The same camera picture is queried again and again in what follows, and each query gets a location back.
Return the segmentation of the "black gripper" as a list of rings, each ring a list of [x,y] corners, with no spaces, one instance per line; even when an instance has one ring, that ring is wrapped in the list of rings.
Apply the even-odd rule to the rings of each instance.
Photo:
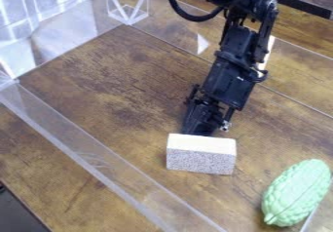
[[[268,76],[268,71],[260,69],[256,62],[226,52],[216,52],[215,55],[204,83],[195,85],[187,99],[188,110],[182,128],[186,135],[211,136],[216,130],[228,132],[232,110],[244,109],[255,85]]]

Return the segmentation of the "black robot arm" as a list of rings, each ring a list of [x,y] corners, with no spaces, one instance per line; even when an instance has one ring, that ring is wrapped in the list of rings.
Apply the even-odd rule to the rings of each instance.
[[[254,87],[267,79],[259,65],[268,54],[268,41],[279,9],[278,0],[207,0],[224,12],[220,49],[203,84],[187,98],[182,133],[212,135],[227,131],[234,114],[243,110]]]

